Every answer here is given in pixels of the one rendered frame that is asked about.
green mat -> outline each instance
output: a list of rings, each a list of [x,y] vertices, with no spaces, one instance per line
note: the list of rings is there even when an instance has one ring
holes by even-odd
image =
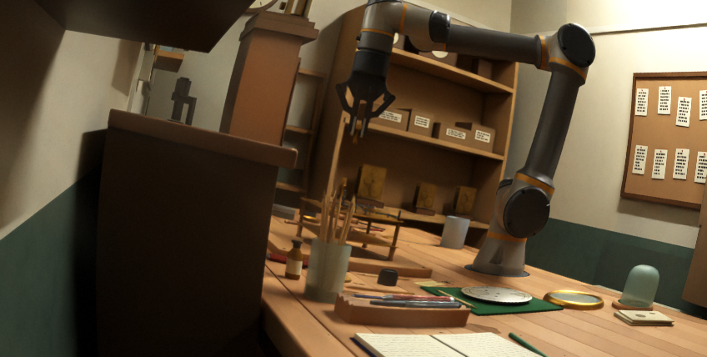
[[[544,311],[557,311],[562,309],[558,305],[548,303],[545,300],[536,299],[533,297],[528,303],[523,304],[498,304],[489,303],[486,301],[472,299],[462,293],[462,288],[435,288],[431,286],[422,286],[422,290],[435,296],[444,296],[438,292],[442,290],[447,294],[451,294],[455,299],[461,299],[473,304],[475,309],[470,309],[476,315],[503,315],[503,314],[524,314],[524,313],[540,313]]]

cork bulletin board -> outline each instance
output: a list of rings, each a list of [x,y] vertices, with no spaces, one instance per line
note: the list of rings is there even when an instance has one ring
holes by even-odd
[[[621,197],[700,209],[707,72],[634,73]]]

small notebook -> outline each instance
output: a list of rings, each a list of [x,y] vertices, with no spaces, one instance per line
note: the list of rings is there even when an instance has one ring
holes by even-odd
[[[633,311],[620,309],[614,316],[633,326],[673,326],[675,321],[658,311]]]
[[[356,334],[376,357],[538,357],[496,334]]]

stack of cards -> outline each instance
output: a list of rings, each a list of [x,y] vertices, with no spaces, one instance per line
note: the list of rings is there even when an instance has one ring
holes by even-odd
[[[632,326],[673,326],[674,322],[658,311],[632,311],[620,309],[614,316]]]

frosted glass cup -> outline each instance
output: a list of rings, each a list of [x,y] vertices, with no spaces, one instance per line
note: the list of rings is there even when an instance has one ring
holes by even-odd
[[[304,295],[314,301],[335,304],[336,295],[343,291],[350,256],[348,244],[339,246],[312,239]]]
[[[468,219],[449,215],[444,221],[442,242],[439,245],[447,249],[462,249],[467,231],[469,231]]]
[[[626,279],[624,293],[619,302],[631,307],[649,308],[658,292],[658,270],[650,265],[636,265]]]

